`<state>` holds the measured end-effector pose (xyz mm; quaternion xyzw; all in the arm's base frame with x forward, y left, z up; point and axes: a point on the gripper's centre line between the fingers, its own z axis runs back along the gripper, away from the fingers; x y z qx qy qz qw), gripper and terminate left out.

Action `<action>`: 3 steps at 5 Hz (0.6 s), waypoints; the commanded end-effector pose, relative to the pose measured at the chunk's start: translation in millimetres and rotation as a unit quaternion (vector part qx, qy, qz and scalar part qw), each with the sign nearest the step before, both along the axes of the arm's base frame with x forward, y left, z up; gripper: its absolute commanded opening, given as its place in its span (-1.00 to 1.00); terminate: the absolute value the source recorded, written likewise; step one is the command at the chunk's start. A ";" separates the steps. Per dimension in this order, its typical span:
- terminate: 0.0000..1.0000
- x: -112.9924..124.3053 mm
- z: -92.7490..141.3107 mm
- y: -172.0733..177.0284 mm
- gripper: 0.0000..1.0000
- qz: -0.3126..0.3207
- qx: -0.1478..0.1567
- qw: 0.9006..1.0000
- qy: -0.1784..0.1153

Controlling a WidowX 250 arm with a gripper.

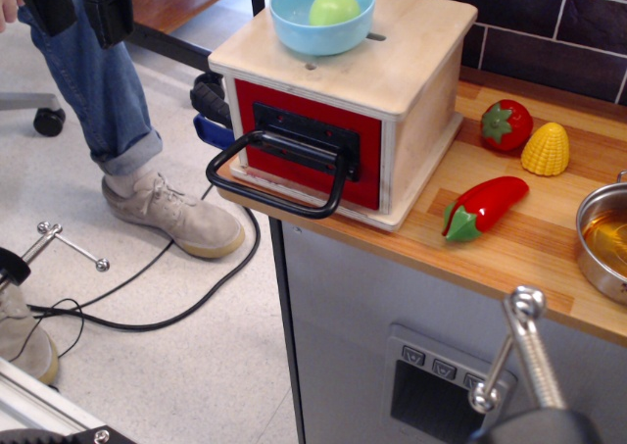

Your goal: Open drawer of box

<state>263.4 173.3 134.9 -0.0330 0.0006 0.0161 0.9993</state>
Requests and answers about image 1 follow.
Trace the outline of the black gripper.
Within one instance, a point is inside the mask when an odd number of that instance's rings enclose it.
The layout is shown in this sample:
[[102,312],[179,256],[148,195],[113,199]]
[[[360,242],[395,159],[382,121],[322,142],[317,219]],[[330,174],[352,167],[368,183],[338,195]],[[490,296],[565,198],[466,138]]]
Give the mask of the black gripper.
[[132,0],[82,0],[82,2],[101,48],[112,48],[133,33]]

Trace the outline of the person hand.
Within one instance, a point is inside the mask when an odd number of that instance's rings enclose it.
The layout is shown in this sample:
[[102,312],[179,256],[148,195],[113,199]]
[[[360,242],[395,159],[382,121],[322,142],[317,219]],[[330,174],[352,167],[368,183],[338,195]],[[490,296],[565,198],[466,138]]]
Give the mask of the person hand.
[[3,33],[7,26],[18,19],[20,7],[24,0],[0,0],[0,32]]

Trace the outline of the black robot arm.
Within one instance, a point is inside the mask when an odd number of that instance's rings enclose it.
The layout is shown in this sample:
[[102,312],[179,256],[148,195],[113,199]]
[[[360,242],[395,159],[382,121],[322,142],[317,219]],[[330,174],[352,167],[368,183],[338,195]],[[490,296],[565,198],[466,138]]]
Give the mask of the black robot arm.
[[[77,22],[73,0],[24,0],[38,25],[54,37]],[[132,0],[81,0],[100,47],[109,49],[134,31]]]

